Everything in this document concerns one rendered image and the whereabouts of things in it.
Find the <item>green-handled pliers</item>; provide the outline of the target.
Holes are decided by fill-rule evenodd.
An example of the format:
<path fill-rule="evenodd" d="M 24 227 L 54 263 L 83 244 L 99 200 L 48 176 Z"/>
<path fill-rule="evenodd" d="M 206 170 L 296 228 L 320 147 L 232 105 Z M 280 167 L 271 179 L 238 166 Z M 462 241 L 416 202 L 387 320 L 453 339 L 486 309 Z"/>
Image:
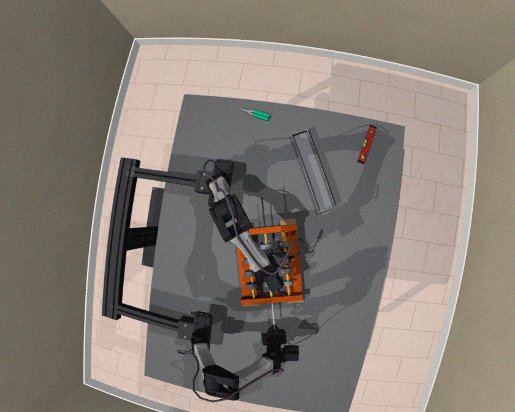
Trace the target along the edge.
<path fill-rule="evenodd" d="M 249 115 L 252 115 L 253 117 L 260 118 L 260 119 L 266 120 L 266 121 L 268 121 L 269 120 L 268 118 L 270 117 L 270 115 L 268 115 L 266 113 L 258 112 L 256 110 L 246 110 L 246 109 L 245 110 L 241 109 L 241 110 L 248 113 Z"/>

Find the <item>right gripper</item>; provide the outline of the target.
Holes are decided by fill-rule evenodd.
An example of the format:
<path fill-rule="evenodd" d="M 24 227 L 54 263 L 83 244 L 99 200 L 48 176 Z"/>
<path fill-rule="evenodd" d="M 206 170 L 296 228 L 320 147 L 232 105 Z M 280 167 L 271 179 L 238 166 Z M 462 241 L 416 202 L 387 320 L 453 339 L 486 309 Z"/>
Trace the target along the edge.
<path fill-rule="evenodd" d="M 267 334 L 262 333 L 261 336 L 262 336 L 262 344 L 264 346 L 265 345 L 268 346 L 270 343 L 277 343 L 280 346 L 287 344 L 286 332 L 284 331 L 284 329 L 279 329 L 277 327 L 277 325 L 275 325 L 275 330 L 274 330 L 274 326 L 272 326 L 267 330 Z M 281 344 L 280 344 L 280 341 L 281 341 Z"/>

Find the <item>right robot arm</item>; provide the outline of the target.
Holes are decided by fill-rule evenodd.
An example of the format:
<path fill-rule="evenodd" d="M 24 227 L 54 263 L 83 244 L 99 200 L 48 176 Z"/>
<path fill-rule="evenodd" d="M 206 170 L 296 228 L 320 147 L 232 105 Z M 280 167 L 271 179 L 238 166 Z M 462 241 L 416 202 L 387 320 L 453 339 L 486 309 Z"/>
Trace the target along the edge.
<path fill-rule="evenodd" d="M 238 400 L 239 393 L 247 388 L 248 384 L 253 384 L 253 381 L 260 377 L 263 378 L 263 375 L 268 372 L 270 373 L 265 376 L 278 372 L 279 370 L 271 371 L 277 368 L 281 369 L 281 362 L 286 363 L 286 361 L 299 360 L 298 345 L 284 345 L 282 349 L 279 344 L 270 343 L 267 346 L 267 352 L 262 354 L 262 357 L 259 358 L 258 361 L 241 371 L 231 373 L 215 364 L 208 348 L 209 330 L 210 317 L 195 314 L 194 330 L 191 337 L 192 352 L 197 357 L 204 379 L 205 393 L 208 395 L 225 399 L 230 396 L 230 394 L 240 391 L 228 399 L 232 401 Z M 228 389 L 223 385 L 227 385 Z"/>

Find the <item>red spirit level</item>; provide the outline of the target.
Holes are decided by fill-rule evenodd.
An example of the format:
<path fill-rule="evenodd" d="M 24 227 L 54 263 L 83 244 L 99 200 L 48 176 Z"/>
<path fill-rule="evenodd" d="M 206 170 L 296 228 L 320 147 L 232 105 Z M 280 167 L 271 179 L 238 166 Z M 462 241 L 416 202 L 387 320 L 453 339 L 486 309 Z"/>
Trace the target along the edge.
<path fill-rule="evenodd" d="M 360 152 L 360 155 L 358 158 L 358 162 L 360 162 L 362 164 L 365 163 L 365 160 L 367 158 L 368 151 L 370 149 L 370 145 L 371 145 L 373 137 L 375 135 L 375 131 L 376 131 L 376 127 L 370 125 L 367 135 L 366 135 L 366 138 L 365 138 L 365 141 L 364 141 L 364 144 L 363 144 L 363 147 L 361 149 L 361 152 Z"/>

